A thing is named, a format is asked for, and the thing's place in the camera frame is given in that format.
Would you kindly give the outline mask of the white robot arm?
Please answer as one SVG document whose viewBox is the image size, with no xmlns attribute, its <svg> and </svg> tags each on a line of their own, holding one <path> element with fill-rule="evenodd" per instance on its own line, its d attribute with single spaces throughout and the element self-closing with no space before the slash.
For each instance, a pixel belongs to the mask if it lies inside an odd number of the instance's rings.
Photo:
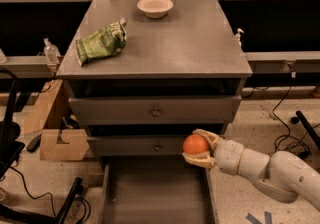
<svg viewBox="0 0 320 224">
<path fill-rule="evenodd" d="M 301 196 L 320 210 L 320 174 L 290 152 L 269 156 L 196 129 L 184 140 L 182 155 L 192 165 L 217 167 L 222 173 L 241 176 L 276 201 L 292 203 Z"/>
</svg>

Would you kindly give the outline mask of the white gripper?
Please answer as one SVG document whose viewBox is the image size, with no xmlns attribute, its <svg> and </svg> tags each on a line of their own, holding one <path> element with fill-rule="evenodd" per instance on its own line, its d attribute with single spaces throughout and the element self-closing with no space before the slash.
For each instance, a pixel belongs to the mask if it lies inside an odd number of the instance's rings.
<svg viewBox="0 0 320 224">
<path fill-rule="evenodd" d="M 215 167 L 222 173 L 236 176 L 240 164 L 241 155 L 245 147 L 233 140 L 224 140 L 217 134 L 203 129 L 195 129 L 193 135 L 199 135 L 206 140 L 209 148 L 214 151 L 214 158 L 209 151 L 192 155 L 183 153 L 184 160 L 192 165 L 211 169 Z"/>
</svg>

